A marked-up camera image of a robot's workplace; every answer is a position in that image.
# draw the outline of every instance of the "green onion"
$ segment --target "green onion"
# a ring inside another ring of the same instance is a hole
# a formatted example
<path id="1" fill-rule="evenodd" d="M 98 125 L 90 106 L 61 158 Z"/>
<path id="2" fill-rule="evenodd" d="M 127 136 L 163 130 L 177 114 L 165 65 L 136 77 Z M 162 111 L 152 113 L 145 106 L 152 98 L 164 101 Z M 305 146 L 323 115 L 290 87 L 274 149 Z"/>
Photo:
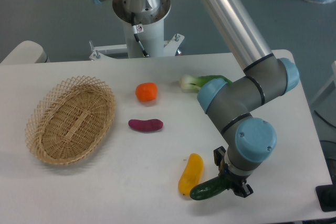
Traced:
<path id="1" fill-rule="evenodd" d="M 221 78 L 224 81 L 227 82 L 227 84 L 231 85 L 232 82 L 227 79 L 224 76 L 200 76 L 200 77 L 194 77 L 190 76 L 189 74 L 184 74 L 182 78 L 180 79 L 180 86 L 183 90 L 200 90 L 201 87 L 203 87 L 204 84 L 207 82 Z"/>

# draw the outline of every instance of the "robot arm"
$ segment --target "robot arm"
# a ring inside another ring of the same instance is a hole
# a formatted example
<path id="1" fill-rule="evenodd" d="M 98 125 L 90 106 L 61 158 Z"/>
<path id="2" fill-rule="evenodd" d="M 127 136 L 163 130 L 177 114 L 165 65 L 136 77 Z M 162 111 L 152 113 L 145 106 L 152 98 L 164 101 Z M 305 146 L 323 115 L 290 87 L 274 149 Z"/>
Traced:
<path id="1" fill-rule="evenodd" d="M 197 194 L 208 188 L 205 182 L 191 196 L 204 199 L 230 188 L 247 197 L 253 191 L 246 178 L 268 158 L 277 142 L 274 128 L 250 112 L 293 89 L 299 73 L 288 59 L 275 58 L 240 0 L 202 2 L 246 76 L 232 85 L 212 80 L 198 93 L 201 107 L 228 143 L 227 150 L 221 146 L 214 151 L 218 178 L 228 183 L 206 196 Z"/>

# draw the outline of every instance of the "metal bracket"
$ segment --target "metal bracket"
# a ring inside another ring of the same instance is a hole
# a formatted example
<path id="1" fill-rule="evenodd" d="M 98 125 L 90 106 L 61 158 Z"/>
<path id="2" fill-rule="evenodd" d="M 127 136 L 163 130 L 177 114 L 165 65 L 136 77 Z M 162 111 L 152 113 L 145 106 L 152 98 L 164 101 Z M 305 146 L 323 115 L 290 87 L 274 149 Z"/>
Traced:
<path id="1" fill-rule="evenodd" d="M 174 37 L 169 41 L 168 45 L 166 45 L 163 49 L 163 56 L 176 56 L 176 52 L 178 51 L 178 47 L 184 40 L 184 36 L 181 34 L 175 34 Z"/>
<path id="2" fill-rule="evenodd" d="M 182 41 L 184 40 L 184 36 L 181 34 L 175 34 L 174 37 L 169 41 L 165 40 L 163 42 L 164 56 L 177 56 L 181 55 L 182 52 L 178 48 Z M 127 53 L 127 46 L 126 44 L 123 45 L 113 45 L 113 46 L 102 46 L 102 47 L 95 47 L 92 41 L 89 41 L 91 47 L 91 55 L 89 56 L 90 60 L 109 60 L 113 59 L 112 57 L 108 57 L 106 55 L 116 55 L 116 54 L 126 54 Z"/>

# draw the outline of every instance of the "gray floor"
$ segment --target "gray floor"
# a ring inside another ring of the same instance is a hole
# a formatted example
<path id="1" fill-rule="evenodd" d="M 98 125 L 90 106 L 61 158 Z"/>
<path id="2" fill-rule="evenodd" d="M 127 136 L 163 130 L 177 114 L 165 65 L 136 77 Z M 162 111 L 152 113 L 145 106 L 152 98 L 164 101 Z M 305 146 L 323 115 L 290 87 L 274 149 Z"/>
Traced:
<path id="1" fill-rule="evenodd" d="M 330 65 L 336 60 L 336 2 L 241 1 L 270 47 L 293 53 L 307 99 L 311 99 L 332 75 Z M 0 0 L 0 9 L 0 61 L 24 40 L 42 45 L 51 61 L 87 60 L 89 40 L 96 46 L 124 43 L 121 24 L 110 2 Z M 172 0 L 165 20 L 165 39 L 177 32 L 186 36 L 184 54 L 229 52 L 199 0 Z M 336 140 L 336 130 L 315 116 L 314 120 L 320 138 Z"/>

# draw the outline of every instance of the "wicker basket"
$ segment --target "wicker basket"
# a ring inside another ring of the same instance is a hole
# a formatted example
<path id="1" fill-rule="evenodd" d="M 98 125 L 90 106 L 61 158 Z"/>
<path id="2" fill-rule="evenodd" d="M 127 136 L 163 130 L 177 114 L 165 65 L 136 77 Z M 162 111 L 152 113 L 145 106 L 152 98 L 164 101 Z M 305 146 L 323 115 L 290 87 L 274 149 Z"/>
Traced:
<path id="1" fill-rule="evenodd" d="M 43 162 L 68 165 L 85 158 L 110 128 L 112 90 L 91 77 L 73 77 L 40 101 L 26 127 L 30 152 Z"/>

